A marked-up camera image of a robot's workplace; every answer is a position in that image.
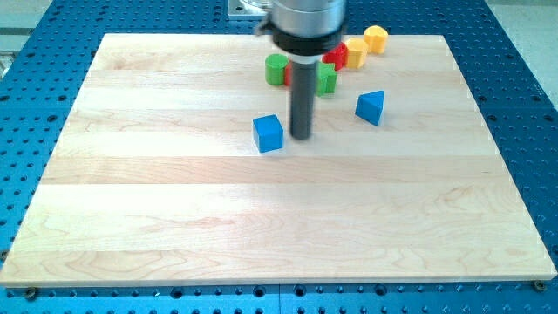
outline yellow hexagonal block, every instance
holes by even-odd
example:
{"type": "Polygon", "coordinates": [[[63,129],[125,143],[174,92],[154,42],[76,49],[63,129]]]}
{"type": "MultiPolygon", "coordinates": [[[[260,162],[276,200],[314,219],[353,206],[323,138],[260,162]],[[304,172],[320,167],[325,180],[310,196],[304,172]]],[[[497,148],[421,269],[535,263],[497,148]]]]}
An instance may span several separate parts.
{"type": "Polygon", "coordinates": [[[347,46],[347,65],[350,69],[359,69],[366,61],[368,44],[362,38],[349,38],[345,42],[347,46]]]}
{"type": "Polygon", "coordinates": [[[387,31],[374,25],[364,31],[364,41],[368,44],[368,52],[384,53],[387,31]]]}

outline green cylinder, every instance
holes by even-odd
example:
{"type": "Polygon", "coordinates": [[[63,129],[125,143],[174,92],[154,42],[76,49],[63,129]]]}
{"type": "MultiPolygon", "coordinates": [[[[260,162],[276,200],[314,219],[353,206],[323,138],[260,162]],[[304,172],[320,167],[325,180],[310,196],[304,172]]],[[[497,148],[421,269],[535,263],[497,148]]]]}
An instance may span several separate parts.
{"type": "Polygon", "coordinates": [[[285,82],[285,67],[289,58],[282,54],[272,54],[265,58],[265,80],[270,85],[283,85],[285,82]]]}

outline wooden board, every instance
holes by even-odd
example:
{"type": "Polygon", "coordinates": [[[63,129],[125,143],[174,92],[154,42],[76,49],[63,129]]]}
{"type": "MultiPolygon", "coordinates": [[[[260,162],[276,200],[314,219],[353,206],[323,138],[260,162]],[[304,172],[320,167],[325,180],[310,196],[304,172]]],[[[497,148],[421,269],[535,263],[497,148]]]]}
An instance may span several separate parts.
{"type": "Polygon", "coordinates": [[[2,270],[20,286],[550,279],[439,36],[392,36],[259,154],[269,38],[106,35],[2,270]],[[373,126],[357,96],[385,90],[373,126]]]}

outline toy block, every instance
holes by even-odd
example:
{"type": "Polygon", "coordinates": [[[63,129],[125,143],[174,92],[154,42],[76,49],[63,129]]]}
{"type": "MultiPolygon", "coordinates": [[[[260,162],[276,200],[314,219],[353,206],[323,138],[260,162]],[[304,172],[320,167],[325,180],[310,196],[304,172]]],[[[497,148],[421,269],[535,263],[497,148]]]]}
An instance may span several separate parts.
{"type": "Polygon", "coordinates": [[[368,44],[362,38],[349,38],[345,45],[347,46],[347,62],[346,67],[350,69],[360,69],[366,61],[368,54],[368,44]]]}
{"type": "Polygon", "coordinates": [[[387,41],[387,31],[380,26],[374,25],[364,31],[364,41],[368,44],[368,52],[384,53],[387,41]]]}
{"type": "Polygon", "coordinates": [[[290,81],[292,79],[292,68],[293,68],[293,64],[292,63],[288,63],[287,66],[285,66],[285,81],[284,84],[285,86],[290,86],[290,81]]]}
{"type": "Polygon", "coordinates": [[[358,96],[355,114],[377,126],[384,109],[384,91],[369,92],[358,96]]]}
{"type": "Polygon", "coordinates": [[[317,65],[317,86],[316,95],[323,96],[326,93],[334,93],[337,83],[337,73],[335,65],[319,62],[317,65]]]}
{"type": "Polygon", "coordinates": [[[282,147],[282,126],[275,114],[256,118],[252,122],[254,142],[260,153],[282,147]]]}
{"type": "Polygon", "coordinates": [[[270,85],[283,85],[285,80],[285,67],[289,58],[282,54],[274,53],[265,58],[265,80],[270,85]]]}
{"type": "Polygon", "coordinates": [[[335,64],[335,71],[343,69],[347,62],[347,46],[345,43],[340,43],[334,50],[324,54],[322,61],[335,64]]]}

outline blue cube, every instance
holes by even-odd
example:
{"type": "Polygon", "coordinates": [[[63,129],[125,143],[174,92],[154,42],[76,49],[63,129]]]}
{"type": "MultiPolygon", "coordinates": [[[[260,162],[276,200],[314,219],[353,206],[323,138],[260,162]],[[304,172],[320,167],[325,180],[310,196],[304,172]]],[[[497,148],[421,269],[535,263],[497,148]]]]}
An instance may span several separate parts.
{"type": "Polygon", "coordinates": [[[282,126],[274,114],[254,119],[252,133],[260,153],[282,147],[282,126]]]}
{"type": "Polygon", "coordinates": [[[384,109],[384,91],[369,92],[358,96],[355,114],[377,126],[384,109]]]}

